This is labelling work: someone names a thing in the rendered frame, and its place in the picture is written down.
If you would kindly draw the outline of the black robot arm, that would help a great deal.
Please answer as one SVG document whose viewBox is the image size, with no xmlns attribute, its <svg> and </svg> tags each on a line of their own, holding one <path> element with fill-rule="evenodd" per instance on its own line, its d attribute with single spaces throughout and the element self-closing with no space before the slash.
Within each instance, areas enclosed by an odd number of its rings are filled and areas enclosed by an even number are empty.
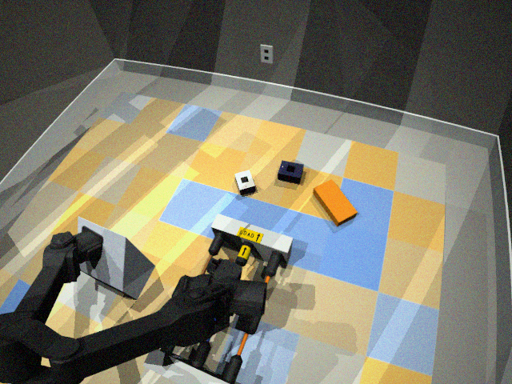
<svg viewBox="0 0 512 384">
<path fill-rule="evenodd" d="M 101 258 L 102 243 L 86 226 L 53 235 L 17 309 L 0 314 L 0 383 L 79 384 L 161 347 L 204 342 L 230 325 L 231 313 L 265 313 L 267 282 L 242 280 L 240 265 L 212 258 L 208 274 L 181 276 L 177 296 L 159 311 L 81 338 L 61 336 L 46 321 L 63 284 L 77 281 L 80 264 Z"/>
</svg>

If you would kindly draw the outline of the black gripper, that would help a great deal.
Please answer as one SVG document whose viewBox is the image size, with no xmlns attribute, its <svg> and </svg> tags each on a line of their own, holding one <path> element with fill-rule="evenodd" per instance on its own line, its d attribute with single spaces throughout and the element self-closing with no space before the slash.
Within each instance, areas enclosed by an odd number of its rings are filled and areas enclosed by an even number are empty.
<svg viewBox="0 0 512 384">
<path fill-rule="evenodd" d="M 180 280 L 174 289 L 172 297 L 177 296 L 179 285 L 180 285 Z M 251 335 L 255 334 L 262 316 L 258 317 L 258 316 L 253 316 L 253 315 L 249 315 L 249 314 L 238 314 L 238 315 L 239 315 L 239 317 L 238 317 L 238 321 L 236 323 L 235 329 L 242 330 Z"/>
</svg>

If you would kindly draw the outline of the orange rectangular block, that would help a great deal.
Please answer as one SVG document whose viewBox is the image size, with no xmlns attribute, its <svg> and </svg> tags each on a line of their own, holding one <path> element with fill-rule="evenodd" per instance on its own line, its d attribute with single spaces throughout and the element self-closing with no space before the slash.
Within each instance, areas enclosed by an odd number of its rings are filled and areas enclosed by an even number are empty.
<svg viewBox="0 0 512 384">
<path fill-rule="evenodd" d="M 357 213 L 332 179 L 316 186 L 313 194 L 336 226 L 351 220 Z"/>
</svg>

